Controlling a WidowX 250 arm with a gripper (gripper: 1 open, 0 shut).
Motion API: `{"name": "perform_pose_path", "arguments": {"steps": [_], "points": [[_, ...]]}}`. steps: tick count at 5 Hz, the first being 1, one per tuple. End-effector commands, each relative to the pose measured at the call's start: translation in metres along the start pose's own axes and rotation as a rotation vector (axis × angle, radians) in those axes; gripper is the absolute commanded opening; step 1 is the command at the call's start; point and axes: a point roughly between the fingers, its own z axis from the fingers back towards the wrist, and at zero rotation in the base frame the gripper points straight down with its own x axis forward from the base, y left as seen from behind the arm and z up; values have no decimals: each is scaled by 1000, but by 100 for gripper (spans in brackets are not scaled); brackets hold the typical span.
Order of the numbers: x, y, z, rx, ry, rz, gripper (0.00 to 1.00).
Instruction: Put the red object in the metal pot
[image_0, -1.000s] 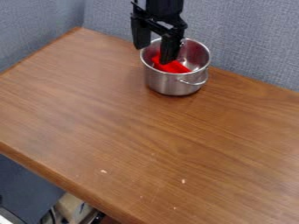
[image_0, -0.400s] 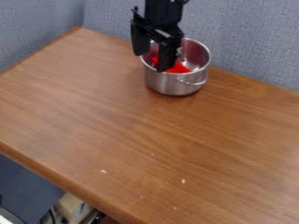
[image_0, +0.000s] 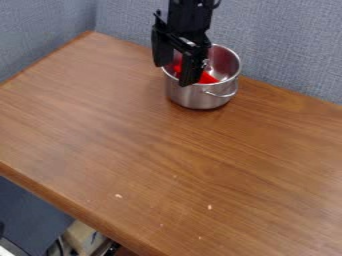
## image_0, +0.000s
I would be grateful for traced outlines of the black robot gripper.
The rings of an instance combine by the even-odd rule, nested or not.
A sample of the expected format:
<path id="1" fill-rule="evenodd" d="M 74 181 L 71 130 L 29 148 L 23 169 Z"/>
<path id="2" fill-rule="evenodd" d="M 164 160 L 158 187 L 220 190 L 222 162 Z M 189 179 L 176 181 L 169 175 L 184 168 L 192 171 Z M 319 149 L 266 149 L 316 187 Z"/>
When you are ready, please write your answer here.
<path id="1" fill-rule="evenodd" d="M 168 9 L 154 12 L 153 58 L 157 67 L 173 61 L 174 49 L 186 51 L 186 41 L 208 49 L 212 41 L 206 35 L 212 26 L 216 0 L 169 0 Z M 180 85 L 196 84 L 208 66 L 208 50 L 182 54 Z"/>

